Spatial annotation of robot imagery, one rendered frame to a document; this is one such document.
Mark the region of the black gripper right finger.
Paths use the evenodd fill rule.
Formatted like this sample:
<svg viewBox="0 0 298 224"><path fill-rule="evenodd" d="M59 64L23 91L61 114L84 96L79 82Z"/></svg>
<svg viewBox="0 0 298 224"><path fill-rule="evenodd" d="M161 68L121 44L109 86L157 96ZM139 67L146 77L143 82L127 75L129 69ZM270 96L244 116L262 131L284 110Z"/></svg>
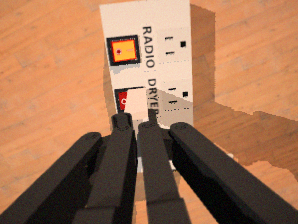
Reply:
<svg viewBox="0 0 298 224"><path fill-rule="evenodd" d="M173 166L218 224L298 224L298 210L185 122L159 127L137 89L136 127L148 224L192 224Z"/></svg>

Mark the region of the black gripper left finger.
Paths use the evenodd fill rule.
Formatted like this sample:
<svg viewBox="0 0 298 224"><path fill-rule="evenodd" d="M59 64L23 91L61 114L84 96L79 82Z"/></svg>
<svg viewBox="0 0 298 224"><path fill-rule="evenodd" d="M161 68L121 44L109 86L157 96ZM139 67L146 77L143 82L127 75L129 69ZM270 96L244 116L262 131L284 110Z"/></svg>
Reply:
<svg viewBox="0 0 298 224"><path fill-rule="evenodd" d="M0 214L0 224L132 224L140 157L136 96L137 89L128 90L110 135L81 136Z"/></svg>

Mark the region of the white power strip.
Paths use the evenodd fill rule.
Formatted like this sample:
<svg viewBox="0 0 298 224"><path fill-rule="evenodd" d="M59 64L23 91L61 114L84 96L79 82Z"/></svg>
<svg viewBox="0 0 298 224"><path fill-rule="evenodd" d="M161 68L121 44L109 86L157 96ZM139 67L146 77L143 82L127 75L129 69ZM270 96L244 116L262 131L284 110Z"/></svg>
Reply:
<svg viewBox="0 0 298 224"><path fill-rule="evenodd" d="M159 127L193 126L190 0L99 5L116 112L146 88Z"/></svg>

